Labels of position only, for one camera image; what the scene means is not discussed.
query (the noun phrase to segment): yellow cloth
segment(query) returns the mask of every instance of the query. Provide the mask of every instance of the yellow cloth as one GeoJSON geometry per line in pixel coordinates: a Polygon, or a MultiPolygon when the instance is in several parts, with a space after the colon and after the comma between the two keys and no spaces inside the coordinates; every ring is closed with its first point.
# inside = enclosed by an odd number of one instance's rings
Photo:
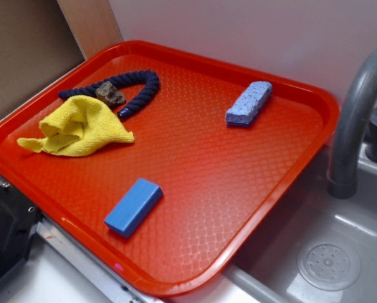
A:
{"type": "Polygon", "coordinates": [[[58,156],[87,156],[110,142],[132,143],[118,117],[103,102],[74,96],[40,121],[46,138],[20,138],[17,143],[33,152],[58,156]]]}

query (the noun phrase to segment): rope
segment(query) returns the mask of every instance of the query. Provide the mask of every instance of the rope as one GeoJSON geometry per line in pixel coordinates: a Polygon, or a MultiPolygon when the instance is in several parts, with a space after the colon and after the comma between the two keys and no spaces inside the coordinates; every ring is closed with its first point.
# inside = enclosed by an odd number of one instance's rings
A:
{"type": "Polygon", "coordinates": [[[134,71],[125,74],[119,74],[103,81],[91,84],[86,87],[74,88],[59,92],[59,98],[67,100],[72,96],[85,95],[95,98],[95,91],[104,82],[110,81],[117,89],[125,88],[136,84],[145,84],[145,87],[137,94],[128,104],[124,106],[118,113],[118,117],[122,120],[133,116],[139,112],[144,106],[151,101],[156,95],[160,87],[160,80],[154,71],[134,71]]]}

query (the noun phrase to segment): faucet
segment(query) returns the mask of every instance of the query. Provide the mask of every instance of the faucet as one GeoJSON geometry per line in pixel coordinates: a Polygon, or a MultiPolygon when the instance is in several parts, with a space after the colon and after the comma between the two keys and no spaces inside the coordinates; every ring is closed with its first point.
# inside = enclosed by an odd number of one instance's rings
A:
{"type": "Polygon", "coordinates": [[[328,192],[347,199],[357,190],[357,164],[364,135],[366,156],[377,163],[377,50],[364,61],[345,98],[328,163],[328,192]]]}

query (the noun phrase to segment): sink basin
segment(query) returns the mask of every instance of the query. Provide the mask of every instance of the sink basin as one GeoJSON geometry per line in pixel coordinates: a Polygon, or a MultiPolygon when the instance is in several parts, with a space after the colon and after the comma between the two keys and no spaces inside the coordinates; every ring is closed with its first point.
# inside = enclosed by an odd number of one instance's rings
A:
{"type": "Polygon", "coordinates": [[[336,199],[326,191],[328,151],[232,261],[271,302],[377,302],[377,164],[360,158],[356,195],[336,199]]]}

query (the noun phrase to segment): red tray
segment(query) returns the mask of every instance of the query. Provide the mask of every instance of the red tray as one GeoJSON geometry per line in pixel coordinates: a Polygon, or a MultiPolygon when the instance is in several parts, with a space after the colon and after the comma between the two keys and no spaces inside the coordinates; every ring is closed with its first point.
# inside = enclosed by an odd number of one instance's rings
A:
{"type": "MultiPolygon", "coordinates": [[[[143,86],[123,89],[131,100],[143,86]]],[[[188,292],[219,273],[332,134],[336,101],[309,85],[146,42],[97,54],[0,123],[0,174],[125,278],[156,296],[188,292]],[[136,141],[89,157],[20,148],[61,90],[151,69],[161,89],[124,122],[136,141]],[[273,94],[250,128],[225,113],[253,81],[273,94]],[[129,240],[104,219],[138,178],[164,197],[129,240]]]]}

